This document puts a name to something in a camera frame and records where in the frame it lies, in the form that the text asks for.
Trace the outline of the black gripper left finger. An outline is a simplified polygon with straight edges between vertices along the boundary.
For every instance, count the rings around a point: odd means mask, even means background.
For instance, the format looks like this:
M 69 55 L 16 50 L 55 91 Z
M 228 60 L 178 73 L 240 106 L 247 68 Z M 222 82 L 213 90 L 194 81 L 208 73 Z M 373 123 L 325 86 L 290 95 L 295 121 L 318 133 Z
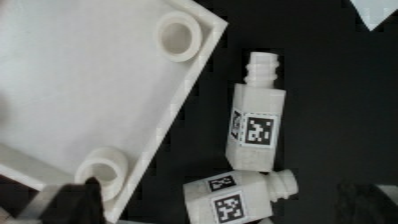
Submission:
M 82 183 L 48 186 L 39 196 L 43 224 L 107 224 L 101 186 L 94 177 Z

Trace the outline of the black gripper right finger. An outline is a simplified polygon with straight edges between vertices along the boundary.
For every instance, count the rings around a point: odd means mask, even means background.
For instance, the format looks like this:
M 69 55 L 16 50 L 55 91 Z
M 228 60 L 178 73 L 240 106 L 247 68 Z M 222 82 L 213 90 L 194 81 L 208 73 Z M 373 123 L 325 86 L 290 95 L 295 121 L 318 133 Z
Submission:
M 398 224 L 396 185 L 338 185 L 336 224 Z

